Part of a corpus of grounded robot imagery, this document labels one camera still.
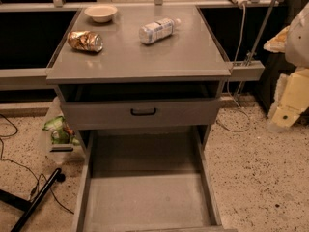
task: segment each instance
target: speckled floor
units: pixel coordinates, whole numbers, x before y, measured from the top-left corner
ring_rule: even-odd
[[[231,132],[215,124],[207,145],[223,226],[238,232],[309,231],[308,126],[297,124],[282,133],[269,132],[260,106],[250,102],[243,111],[250,118],[249,130]],[[218,118],[233,131],[248,126],[247,117],[230,107],[221,109]],[[59,165],[45,156],[44,145],[38,145],[43,119],[42,115],[10,117],[19,132],[2,138],[3,160],[15,160],[30,167],[37,177],[43,173],[48,178]],[[14,130],[0,118],[0,131],[5,135]],[[74,210],[82,162],[67,162],[61,168],[67,179],[52,189],[61,203]],[[0,189],[25,199],[37,182],[28,170],[9,161],[0,161],[0,173]],[[19,210],[0,202],[0,231],[10,231],[20,215]],[[49,192],[22,231],[70,231],[72,218]]]

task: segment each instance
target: grey tabletop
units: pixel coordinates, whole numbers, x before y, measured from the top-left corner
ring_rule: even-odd
[[[113,21],[95,23],[84,14],[71,31],[93,31],[103,38],[99,53],[72,49],[67,42],[48,69],[47,83],[110,83],[216,79],[229,76],[210,32],[194,5],[117,6]],[[138,31],[158,19],[179,18],[175,33],[150,45]]]

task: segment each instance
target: black metal stand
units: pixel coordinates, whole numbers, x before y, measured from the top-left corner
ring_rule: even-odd
[[[0,200],[3,202],[6,202],[9,205],[12,205],[19,210],[23,211],[23,215],[20,217],[17,224],[14,226],[14,228],[11,230],[11,232],[18,232],[23,227],[23,225],[26,223],[28,218],[32,215],[32,213],[35,211],[37,206],[40,204],[46,193],[49,191],[53,183],[62,177],[63,174],[61,174],[61,168],[56,168],[56,170],[52,173],[52,175],[49,177],[49,179],[45,182],[42,189],[39,191],[35,199],[30,202],[27,200],[24,200],[20,197],[14,196],[10,193],[7,193],[0,189]]]

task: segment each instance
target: can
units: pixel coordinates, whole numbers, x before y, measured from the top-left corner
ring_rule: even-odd
[[[68,44],[78,50],[99,52],[103,49],[100,34],[91,31],[72,31],[67,36]]]

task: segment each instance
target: white robot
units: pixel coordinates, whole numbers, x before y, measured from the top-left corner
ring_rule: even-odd
[[[273,129],[289,128],[309,107],[309,3],[289,27],[285,57],[297,69],[277,87],[276,102],[268,113]]]

